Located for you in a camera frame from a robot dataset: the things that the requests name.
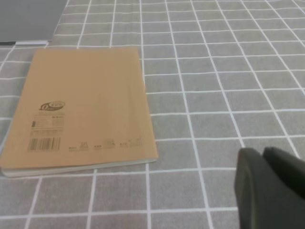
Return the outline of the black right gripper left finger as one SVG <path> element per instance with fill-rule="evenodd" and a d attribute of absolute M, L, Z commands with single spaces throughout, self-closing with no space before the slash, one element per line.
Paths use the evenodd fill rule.
<path fill-rule="evenodd" d="M 238 152 L 234 181 L 242 229 L 303 229 L 305 200 L 286 186 L 253 148 Z"/>

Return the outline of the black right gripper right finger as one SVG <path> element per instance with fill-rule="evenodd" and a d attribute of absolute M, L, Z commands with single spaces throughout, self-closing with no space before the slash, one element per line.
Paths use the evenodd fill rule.
<path fill-rule="evenodd" d="M 263 158 L 283 183 L 304 200 L 305 162 L 276 147 L 266 147 Z"/>

